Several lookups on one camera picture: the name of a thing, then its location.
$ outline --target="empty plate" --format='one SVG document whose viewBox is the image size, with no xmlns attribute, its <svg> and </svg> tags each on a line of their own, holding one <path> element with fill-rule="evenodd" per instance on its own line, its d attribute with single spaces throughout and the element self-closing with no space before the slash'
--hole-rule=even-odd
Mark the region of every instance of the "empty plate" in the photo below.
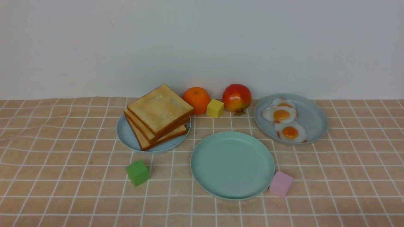
<svg viewBox="0 0 404 227">
<path fill-rule="evenodd" d="M 275 164 L 271 152 L 254 137 L 219 132 L 195 147 L 191 171 L 208 193 L 226 200 L 246 200 L 269 187 Z"/>
<path fill-rule="evenodd" d="M 276 98 L 285 98 L 292 101 L 296 105 L 298 114 L 296 122 L 299 123 L 306 131 L 306 143 L 292 143 L 279 139 L 274 129 L 274 123 L 262 117 L 262 111 L 268 108 L 272 104 L 272 101 Z M 258 127 L 267 136 L 276 142 L 287 145 L 304 145 L 307 143 L 312 143 L 322 138 L 328 129 L 328 118 L 323 109 L 321 109 L 311 100 L 293 94 L 276 94 L 261 99 L 254 108 L 254 118 Z"/>
<path fill-rule="evenodd" d="M 187 137 L 190 128 L 191 128 L 191 117 L 189 118 L 189 122 L 187 123 L 187 134 L 168 140 L 162 144 L 152 147 L 147 151 L 140 150 L 140 146 L 139 143 L 137 142 L 136 136 L 133 134 L 133 131 L 130 128 L 128 122 L 126 121 L 124 114 L 122 114 L 122 116 L 118 120 L 118 123 L 116 124 L 116 134 L 118 135 L 118 139 L 125 146 L 127 146 L 129 149 L 135 152 L 146 154 L 158 154 L 172 150 L 178 145 L 180 145 L 182 141 Z"/>
</svg>

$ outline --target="orange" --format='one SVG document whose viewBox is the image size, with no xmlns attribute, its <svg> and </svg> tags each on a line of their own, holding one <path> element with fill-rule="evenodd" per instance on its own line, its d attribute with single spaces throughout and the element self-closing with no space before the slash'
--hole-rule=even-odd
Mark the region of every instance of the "orange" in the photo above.
<svg viewBox="0 0 404 227">
<path fill-rule="evenodd" d="M 210 102 L 210 96 L 205 89 L 194 87 L 188 89 L 182 99 L 195 109 L 195 114 L 203 114 Z"/>
</svg>

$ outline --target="cube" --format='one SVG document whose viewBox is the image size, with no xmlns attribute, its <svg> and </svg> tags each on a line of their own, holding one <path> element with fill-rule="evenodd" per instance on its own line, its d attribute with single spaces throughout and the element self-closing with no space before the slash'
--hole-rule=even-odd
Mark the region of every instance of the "cube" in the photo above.
<svg viewBox="0 0 404 227">
<path fill-rule="evenodd" d="M 285 198 L 290 186 L 292 185 L 292 182 L 293 178 L 291 176 L 278 171 L 272 179 L 271 185 L 269 186 L 269 191 L 276 196 Z"/>
<path fill-rule="evenodd" d="M 142 160 L 134 162 L 126 167 L 126 172 L 132 182 L 137 187 L 150 179 L 149 170 Z"/>
<path fill-rule="evenodd" d="M 211 118 L 218 118 L 223 114 L 225 104 L 216 99 L 212 99 L 206 108 L 206 115 Z"/>
</svg>

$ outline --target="bread slice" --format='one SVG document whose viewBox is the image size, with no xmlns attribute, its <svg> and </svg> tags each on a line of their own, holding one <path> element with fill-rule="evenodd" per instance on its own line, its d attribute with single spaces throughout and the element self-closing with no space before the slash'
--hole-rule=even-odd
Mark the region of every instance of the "bread slice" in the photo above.
<svg viewBox="0 0 404 227">
<path fill-rule="evenodd" d="M 129 119 L 133 125 L 142 133 L 142 135 L 144 136 L 145 139 L 147 139 L 147 141 L 151 144 L 156 142 L 158 139 L 160 139 L 161 137 L 163 137 L 164 135 L 161 136 L 155 136 L 139 119 L 137 119 L 137 117 L 135 117 L 127 108 L 125 108 L 124 110 L 125 116 L 127 119 Z M 170 129 L 168 129 L 168 132 L 173 131 L 174 129 L 180 127 L 181 125 L 184 125 L 186 123 L 189 122 L 189 117 L 186 117 L 184 119 L 182 119 L 181 121 L 179 121 L 177 124 L 175 124 L 174 126 L 170 127 Z"/>
<path fill-rule="evenodd" d="M 125 118 L 127 120 L 127 122 L 129 123 L 130 128 L 133 131 L 133 134 L 135 135 L 137 142 L 139 143 L 140 149 L 142 151 L 147 151 L 161 143 L 164 143 L 170 139 L 185 135 L 187 133 L 187 128 L 184 125 L 181 125 L 180 127 L 174 129 L 173 131 L 171 131 L 170 133 L 168 133 L 167 135 L 164 135 L 163 137 L 161 137 L 160 139 L 158 139 L 156 142 L 154 143 L 149 143 L 147 141 L 147 139 L 143 136 L 143 134 L 139 131 L 139 129 L 137 129 L 135 127 L 135 125 L 132 123 L 132 121 L 130 120 L 130 118 L 126 115 L 125 113 Z"/>
<path fill-rule="evenodd" d="M 155 136 L 167 134 L 182 119 L 194 113 L 194 108 L 166 84 L 127 106 Z"/>
</svg>

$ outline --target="plate rim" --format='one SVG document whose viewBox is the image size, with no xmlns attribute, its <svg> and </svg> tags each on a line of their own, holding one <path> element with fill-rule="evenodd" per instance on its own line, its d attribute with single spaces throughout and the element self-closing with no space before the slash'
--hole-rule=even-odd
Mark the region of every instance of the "plate rim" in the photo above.
<svg viewBox="0 0 404 227">
<path fill-rule="evenodd" d="M 133 148 L 127 146 L 124 142 L 122 142 L 121 138 L 119 138 L 119 134 L 118 134 L 118 123 L 119 123 L 119 121 L 120 121 L 121 118 L 125 118 L 125 114 L 122 114 L 122 115 L 119 117 L 119 119 L 118 119 L 118 121 L 117 121 L 117 123 L 116 123 L 116 126 L 115 126 L 115 133 L 116 133 L 116 136 L 118 137 L 118 140 L 119 140 L 125 147 L 129 148 L 129 149 L 130 149 L 131 151 L 133 151 L 133 152 L 136 152 L 136 153 L 143 153 L 143 154 L 150 154 L 150 155 L 152 155 L 152 154 L 164 153 L 164 152 L 167 152 L 167 151 L 169 151 L 169 150 L 171 150 L 171 149 L 174 149 L 174 148 L 178 147 L 178 146 L 185 140 L 185 138 L 187 138 L 188 133 L 191 131 L 191 127 L 192 127 L 192 118 L 191 118 L 191 116 L 189 116 L 189 129 L 187 130 L 187 133 L 186 133 L 186 134 L 182 135 L 182 136 L 184 136 L 184 138 L 183 138 L 182 140 L 180 140 L 178 143 L 174 144 L 173 146 L 171 146 L 171 147 L 169 147 L 169 148 L 165 148 L 165 149 L 158 150 L 158 151 L 140 151 L 140 150 L 136 150 L 136 149 L 133 149 Z"/>
<path fill-rule="evenodd" d="M 199 146 L 199 144 L 202 143 L 203 140 L 205 140 L 205 139 L 207 139 L 208 137 L 211 137 L 211 136 L 217 136 L 217 134 L 242 134 L 242 135 L 245 135 L 245 136 L 248 136 L 248 137 L 252 138 L 253 140 L 258 141 L 258 142 L 261 143 L 261 144 L 265 147 L 265 149 L 267 149 L 267 151 L 269 152 L 269 154 L 270 154 L 270 156 L 271 156 L 271 159 L 272 159 L 272 163 L 273 163 L 273 170 L 274 170 L 274 174 L 273 174 L 273 175 L 275 175 L 275 173 L 276 173 L 275 160 L 274 160 L 274 158 L 272 157 L 271 151 L 270 151 L 260 140 L 258 140 L 257 138 L 254 138 L 254 137 L 252 137 L 252 136 L 250 136 L 250 135 L 248 135 L 248 134 L 242 133 L 242 132 L 234 132 L 234 131 L 217 132 L 217 133 L 213 133 L 213 134 L 208 135 L 207 137 L 203 138 L 203 139 L 195 146 L 194 150 L 192 151 L 191 158 L 190 158 L 190 160 L 189 160 L 189 168 L 191 169 L 192 176 L 193 176 L 194 180 L 197 182 L 197 184 L 198 184 L 204 191 L 206 191 L 207 193 L 209 193 L 210 195 L 212 195 L 212 196 L 214 196 L 214 197 L 217 197 L 217 198 L 219 198 L 219 199 L 229 200 L 229 201 L 244 201 L 244 200 L 249 200 L 249 199 L 252 199 L 252 198 L 255 198 L 255 197 L 259 196 L 261 193 L 263 193 L 263 192 L 265 192 L 266 190 L 268 190 L 269 185 L 270 185 L 271 182 L 272 182 L 272 179 L 268 181 L 268 185 L 264 188 L 264 190 L 262 190 L 261 192 L 257 193 L 256 195 L 253 195 L 253 196 L 250 196 L 250 197 L 246 197 L 246 198 L 241 198 L 241 199 L 234 199 L 234 198 L 226 198 L 226 197 L 222 197 L 222 196 L 219 196 L 219 195 L 215 195 L 215 194 L 213 194 L 212 192 L 206 190 L 206 189 L 198 182 L 198 180 L 197 180 L 196 177 L 195 177 L 193 168 L 192 168 L 192 166 L 193 166 L 193 165 L 192 165 L 192 157 L 194 157 L 194 151 L 195 151 L 196 148 Z"/>
<path fill-rule="evenodd" d="M 315 138 L 315 139 L 313 139 L 313 140 L 310 140 L 310 141 L 308 141 L 308 142 L 305 142 L 305 143 L 294 143 L 294 142 L 287 142 L 287 141 L 281 140 L 280 138 L 274 137 L 274 136 L 272 136 L 272 135 L 266 133 L 266 132 L 262 129 L 262 127 L 258 124 L 258 122 L 257 122 L 257 120 L 256 120 L 256 118 L 255 118 L 255 112 L 256 112 L 256 109 L 257 109 L 258 104 L 259 104 L 263 99 L 265 99 L 265 98 L 267 98 L 267 97 L 270 97 L 270 96 L 279 96 L 279 97 L 282 97 L 282 95 L 297 96 L 297 97 L 300 97 L 300 98 L 302 98 L 302 99 L 305 99 L 305 100 L 307 100 L 307 101 L 309 101 L 309 102 L 312 102 L 313 104 L 315 104 L 315 105 L 318 107 L 318 109 L 320 110 L 320 112 L 321 112 L 322 114 L 324 114 L 325 119 L 326 119 L 326 125 L 327 125 L 326 129 L 324 130 L 324 132 L 322 132 L 321 136 L 319 136 L 319 137 L 317 137 L 317 138 Z M 326 113 L 324 112 L 324 110 L 323 110 L 320 106 L 318 106 L 315 102 L 313 102 L 313 101 L 310 100 L 310 99 L 307 99 L 307 98 L 305 98 L 305 97 L 303 97 L 303 96 L 301 96 L 301 95 L 296 95 L 296 94 L 291 94 L 291 93 L 277 93 L 277 94 L 268 95 L 268 96 L 265 96 L 265 97 L 261 98 L 261 99 L 257 102 L 257 104 L 255 105 L 255 107 L 254 107 L 254 121 L 255 121 L 255 123 L 258 125 L 259 129 L 261 130 L 261 132 L 263 132 L 267 137 L 271 138 L 272 140 L 274 140 L 274 141 L 276 141 L 276 142 L 278 142 L 278 143 L 282 143 L 282 144 L 285 144 L 285 145 L 293 145 L 293 146 L 302 146 L 302 145 L 307 145 L 307 144 L 314 143 L 314 142 L 318 141 L 319 139 L 321 139 L 322 137 L 324 137 L 324 135 L 327 133 L 328 128 L 329 128 L 328 116 L 326 115 Z"/>
</svg>

